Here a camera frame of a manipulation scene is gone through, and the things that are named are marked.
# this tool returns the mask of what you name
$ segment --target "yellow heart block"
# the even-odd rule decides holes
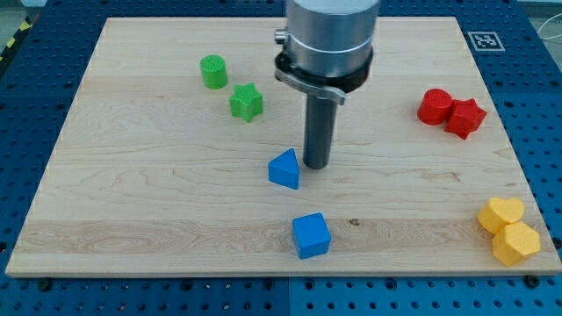
[[[525,213],[525,204],[516,197],[492,197],[478,213],[478,222],[490,233],[497,234],[504,226],[513,224]]]
[[[494,257],[507,266],[526,260],[541,251],[540,236],[523,222],[503,227],[492,238]]]

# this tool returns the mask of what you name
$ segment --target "blue perforated table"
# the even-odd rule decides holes
[[[2,271],[107,17],[279,17],[283,9],[271,0],[50,0],[0,79]],[[457,17],[560,245],[562,75],[518,4],[387,0],[381,15]],[[2,273],[0,315],[554,315],[562,313],[561,293],[562,276],[13,280]]]

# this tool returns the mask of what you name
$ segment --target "green cylinder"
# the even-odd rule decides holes
[[[220,89],[227,85],[227,65],[218,55],[208,55],[199,63],[203,84],[209,89]]]

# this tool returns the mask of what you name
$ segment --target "yellow and black tape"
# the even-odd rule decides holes
[[[21,48],[24,43],[24,39],[27,37],[31,28],[32,20],[29,17],[26,17],[16,30],[16,33],[6,43],[6,47],[0,54],[0,77],[2,77],[8,69],[8,66],[10,66],[11,61],[16,55],[16,52]]]

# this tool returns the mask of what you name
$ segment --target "green block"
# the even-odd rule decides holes
[[[234,93],[230,97],[230,111],[232,116],[251,122],[255,115],[263,112],[263,96],[253,83],[234,85]]]
[[[199,63],[203,84],[209,89],[220,89],[227,85],[227,65],[218,55],[208,55]]]

